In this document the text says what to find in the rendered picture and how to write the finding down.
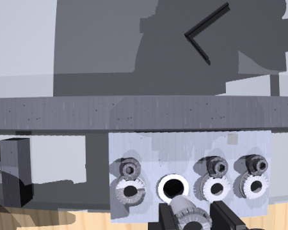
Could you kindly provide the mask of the dark grey rectangular bar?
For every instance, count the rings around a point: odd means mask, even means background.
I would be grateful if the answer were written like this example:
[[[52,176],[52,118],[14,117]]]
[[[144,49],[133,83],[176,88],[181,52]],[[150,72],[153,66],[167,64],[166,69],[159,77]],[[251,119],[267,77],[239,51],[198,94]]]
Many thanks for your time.
[[[21,208],[33,199],[30,138],[0,140],[4,206]]]

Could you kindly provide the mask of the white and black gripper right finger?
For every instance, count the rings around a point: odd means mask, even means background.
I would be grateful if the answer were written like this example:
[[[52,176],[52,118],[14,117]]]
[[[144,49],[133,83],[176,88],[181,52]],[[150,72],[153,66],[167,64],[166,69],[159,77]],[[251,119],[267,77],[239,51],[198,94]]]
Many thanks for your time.
[[[210,204],[209,216],[212,219],[211,230],[265,230],[248,229],[246,224],[223,201],[213,201]]]

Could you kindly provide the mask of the black l-shaped rod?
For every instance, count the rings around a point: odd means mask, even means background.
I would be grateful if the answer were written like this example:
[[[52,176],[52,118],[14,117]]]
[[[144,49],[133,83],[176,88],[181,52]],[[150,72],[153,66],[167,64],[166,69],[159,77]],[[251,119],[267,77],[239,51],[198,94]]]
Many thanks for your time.
[[[210,15],[208,15],[206,18],[204,18],[202,21],[200,21],[197,25],[192,27],[189,31],[184,33],[184,35],[190,40],[190,42],[196,47],[196,49],[201,53],[201,55],[205,58],[205,60],[208,60],[209,57],[206,55],[206,53],[201,49],[201,47],[197,44],[197,42],[191,37],[191,33],[197,30],[200,26],[205,24],[208,20],[213,18],[216,14],[218,14],[220,11],[222,11],[224,8],[226,8],[229,5],[228,2],[220,6],[217,10],[212,12]]]

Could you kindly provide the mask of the grey flanged bushing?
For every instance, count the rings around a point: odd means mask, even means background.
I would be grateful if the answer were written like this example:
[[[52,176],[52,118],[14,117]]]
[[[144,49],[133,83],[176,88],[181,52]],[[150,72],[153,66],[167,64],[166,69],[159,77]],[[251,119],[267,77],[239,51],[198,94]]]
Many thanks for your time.
[[[196,207],[189,196],[175,196],[169,205],[172,206],[179,230],[211,230],[211,217],[205,210]]]

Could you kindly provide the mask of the long black rectangular bar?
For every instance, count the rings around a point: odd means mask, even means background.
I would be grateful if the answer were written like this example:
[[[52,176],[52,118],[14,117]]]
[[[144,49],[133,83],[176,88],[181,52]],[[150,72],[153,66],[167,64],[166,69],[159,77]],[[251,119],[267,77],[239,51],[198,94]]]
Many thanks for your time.
[[[288,96],[139,95],[0,98],[0,131],[288,128]]]

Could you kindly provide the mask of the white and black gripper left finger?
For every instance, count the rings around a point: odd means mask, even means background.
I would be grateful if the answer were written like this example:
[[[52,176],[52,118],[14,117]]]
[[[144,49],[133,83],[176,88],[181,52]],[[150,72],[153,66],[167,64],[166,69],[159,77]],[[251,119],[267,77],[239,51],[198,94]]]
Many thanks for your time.
[[[159,221],[148,222],[148,230],[179,230],[171,205],[159,203]]]

